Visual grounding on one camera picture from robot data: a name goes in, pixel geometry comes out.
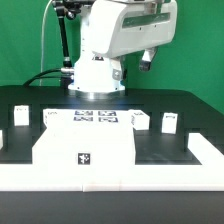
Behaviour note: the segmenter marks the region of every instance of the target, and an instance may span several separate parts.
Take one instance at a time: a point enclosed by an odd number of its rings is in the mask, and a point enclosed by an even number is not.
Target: white border
[[[199,133],[189,134],[188,148],[202,165],[135,165],[88,176],[66,168],[0,165],[0,191],[223,191],[223,154]]]

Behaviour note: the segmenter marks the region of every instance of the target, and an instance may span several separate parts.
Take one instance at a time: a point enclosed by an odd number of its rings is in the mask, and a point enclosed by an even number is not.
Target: green wall
[[[47,2],[24,0],[1,4],[0,85],[22,84],[39,73],[41,23]],[[177,3],[173,42],[159,48],[147,73],[138,70],[141,53],[128,55],[127,87],[187,90],[224,113],[224,1],[178,0]],[[66,24],[75,61],[80,49],[79,20]],[[61,67],[58,22],[52,8],[47,17],[45,41],[44,68]]]

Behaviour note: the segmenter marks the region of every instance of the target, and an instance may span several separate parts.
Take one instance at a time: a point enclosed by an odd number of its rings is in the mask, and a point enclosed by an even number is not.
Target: black table
[[[30,106],[30,125],[15,127],[15,105]],[[89,101],[58,87],[0,87],[0,163],[32,163],[32,146],[45,130],[45,108],[141,109],[149,131],[135,131],[136,164],[198,164],[188,133],[200,132],[224,152],[224,116],[193,94],[128,90],[113,100]],[[178,113],[176,135],[161,134],[164,112]],[[223,223],[222,192],[1,192],[0,223]]]

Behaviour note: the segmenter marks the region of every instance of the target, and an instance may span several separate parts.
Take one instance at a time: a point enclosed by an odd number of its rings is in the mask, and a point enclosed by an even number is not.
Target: white cube
[[[0,130],[0,150],[3,147],[3,134],[2,134],[2,130]]]
[[[131,124],[135,130],[149,130],[150,116],[141,110],[129,110]]]
[[[164,113],[162,121],[162,133],[176,134],[177,117],[175,113]]]
[[[15,126],[29,125],[29,106],[20,105],[14,107],[14,125]]]
[[[134,134],[128,115],[127,111],[58,110],[52,116],[53,125],[47,114],[47,130],[32,149],[33,164],[75,170],[134,165]]]

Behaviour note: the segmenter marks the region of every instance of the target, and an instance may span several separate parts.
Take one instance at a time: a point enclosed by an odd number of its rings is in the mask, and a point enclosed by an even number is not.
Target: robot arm
[[[145,50],[139,67],[148,71],[157,46],[171,42],[175,33],[175,0],[55,1],[64,5],[67,17],[80,13],[81,52],[68,87],[76,96],[123,95],[124,56]]]
[[[175,0],[163,2],[97,0],[92,6],[90,20],[92,51],[115,58],[171,42],[177,4]]]

